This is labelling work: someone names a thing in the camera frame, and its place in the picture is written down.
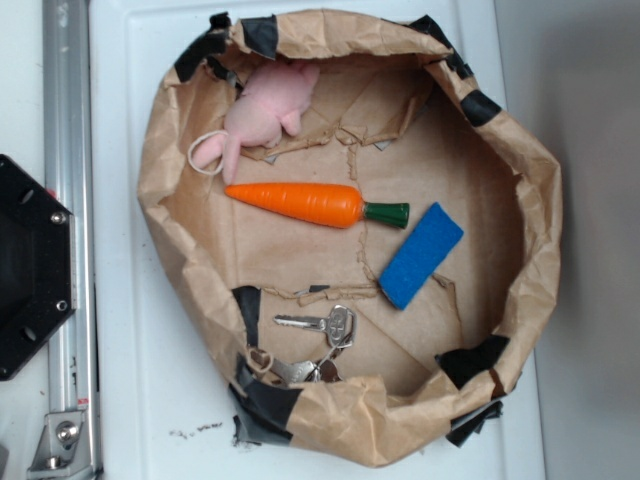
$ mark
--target gray wall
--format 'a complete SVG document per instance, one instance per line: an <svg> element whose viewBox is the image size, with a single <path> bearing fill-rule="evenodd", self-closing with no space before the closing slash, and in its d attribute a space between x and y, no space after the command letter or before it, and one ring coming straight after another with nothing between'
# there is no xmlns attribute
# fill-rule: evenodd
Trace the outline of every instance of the gray wall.
<svg viewBox="0 0 640 480"><path fill-rule="evenodd" d="M507 106L560 160L536 349L549 480L640 478L640 1L496 0Z"/></svg>

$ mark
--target black plastic part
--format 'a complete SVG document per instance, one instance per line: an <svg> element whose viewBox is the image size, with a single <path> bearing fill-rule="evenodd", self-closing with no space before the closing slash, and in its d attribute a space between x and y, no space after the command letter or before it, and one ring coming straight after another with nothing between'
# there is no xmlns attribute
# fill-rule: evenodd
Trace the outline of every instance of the black plastic part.
<svg viewBox="0 0 640 480"><path fill-rule="evenodd" d="M0 381L73 313L72 215L0 155Z"/></svg>

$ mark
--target blue block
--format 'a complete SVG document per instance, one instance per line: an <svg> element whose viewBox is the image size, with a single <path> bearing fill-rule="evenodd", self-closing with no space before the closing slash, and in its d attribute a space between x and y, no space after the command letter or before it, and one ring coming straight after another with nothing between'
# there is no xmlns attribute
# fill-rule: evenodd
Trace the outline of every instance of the blue block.
<svg viewBox="0 0 640 480"><path fill-rule="evenodd" d="M462 229L434 203L380 276L380 286L404 310L462 238Z"/></svg>

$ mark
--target plush bunny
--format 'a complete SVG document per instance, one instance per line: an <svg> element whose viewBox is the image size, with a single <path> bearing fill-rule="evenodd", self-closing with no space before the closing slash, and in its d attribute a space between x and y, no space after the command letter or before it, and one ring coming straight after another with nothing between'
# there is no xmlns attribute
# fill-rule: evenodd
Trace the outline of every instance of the plush bunny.
<svg viewBox="0 0 640 480"><path fill-rule="evenodd" d="M189 163L198 171L233 183L240 147L273 148L282 138L282 128L291 135L300 133L300 117L311 105L313 87L320 70L301 61L290 65L269 62L251 75L240 98L224 119L224 130L207 133L189 149ZM202 170L222 156L214 172Z"/></svg>

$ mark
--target orange carrot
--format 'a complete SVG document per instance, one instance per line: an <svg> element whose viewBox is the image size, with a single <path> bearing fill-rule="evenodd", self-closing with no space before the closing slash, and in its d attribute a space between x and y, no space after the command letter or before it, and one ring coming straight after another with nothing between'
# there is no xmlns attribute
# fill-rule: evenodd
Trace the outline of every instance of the orange carrot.
<svg viewBox="0 0 640 480"><path fill-rule="evenodd" d="M405 228L409 218L409 204L367 203L347 185L253 183L228 186L225 193L271 212L329 227L347 228L370 218Z"/></svg>

